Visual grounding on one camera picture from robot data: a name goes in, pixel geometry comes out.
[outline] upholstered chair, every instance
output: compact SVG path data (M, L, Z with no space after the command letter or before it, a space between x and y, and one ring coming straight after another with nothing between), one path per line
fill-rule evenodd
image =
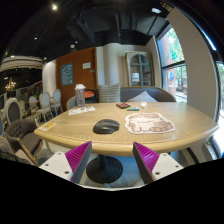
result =
M46 122L46 114L50 113L51 117L53 118L53 114L51 112L51 106L50 106L50 95L48 92L43 93L43 95L41 96L41 107L42 109L39 109L36 111L37 113L37 117L39 117L40 114L43 115L44 117L44 121Z
M51 108L55 110L56 116L57 116L57 108L61 109L61 112L63 112L62 106L61 106L61 91L60 89L56 89L53 93L53 103L51 105Z
M36 128L37 125L33 119L16 120L7 127L5 135L14 153L22 149L38 166L35 156L40 151L43 141L34 134Z
M21 149L19 149L16 153L14 153L7 139L1 136L0 136L0 158L35 166L35 164L27 157L27 155Z
M2 117L0 116L0 136L4 135L4 125L2 122Z
M29 105L30 105L31 115L33 115L33 118L34 118L34 115L36 115L36 112L39 109L39 107L37 106L37 99L34 96L30 96Z
M8 99L9 103L7 104L7 107L4 108L6 110L6 116L8 124L10 125L13 121L21 119L21 112L20 107L17 99Z
M27 117L27 112L25 110L25 103L23 100L20 100L19 101L19 108L20 108L20 113L21 113L21 116L26 116Z
M73 107L77 106L77 96L73 96L72 98L70 98L67 103L66 103L66 109L70 110Z

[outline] seat cushion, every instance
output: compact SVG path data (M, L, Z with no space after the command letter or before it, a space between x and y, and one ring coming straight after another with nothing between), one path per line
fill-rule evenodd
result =
M33 132L31 132L26 134L22 138L22 142L26 146L26 148L30 151L30 153L34 154L38 146L40 145L41 139Z
M139 94L138 96L128 100L127 102L141 102L141 101L157 102L154 98L149 96L149 94L146 91L144 91L141 94Z
M98 88L100 103L121 102L120 83L115 85L99 85Z

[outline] printed placemat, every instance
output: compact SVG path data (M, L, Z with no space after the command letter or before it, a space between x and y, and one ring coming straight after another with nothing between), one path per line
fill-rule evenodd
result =
M125 127L132 134L165 133L175 131L172 121L160 113L136 113L125 117Z

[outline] small container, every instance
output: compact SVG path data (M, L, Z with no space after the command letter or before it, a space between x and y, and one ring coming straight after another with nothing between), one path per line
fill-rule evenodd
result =
M86 87L83 84L76 84L75 93L77 96L78 107L85 107L85 89Z

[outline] white wall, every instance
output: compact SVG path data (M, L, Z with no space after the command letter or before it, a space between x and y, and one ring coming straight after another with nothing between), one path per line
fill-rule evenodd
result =
M118 43L97 47L97 54L99 53L97 56L99 85L102 85L100 83L103 83L102 76L104 72L105 85L113 85L120 82L121 87L128 86L127 65L125 60L126 51L147 52L147 48L145 46L121 45Z
M103 47L96 48L98 85L105 85Z
M50 96L52 96L53 92L56 90L55 66L56 60L53 60L44 63L42 69L43 92L49 92Z
M150 41L146 45L146 49L152 55L155 86L162 88L162 83L161 83L162 71L161 71L161 64L160 64L160 59L159 59L159 51L158 51L155 37L152 37L150 39Z
M192 22L179 10L167 16L180 41L188 81L187 103L215 117L218 103L216 72L208 46Z

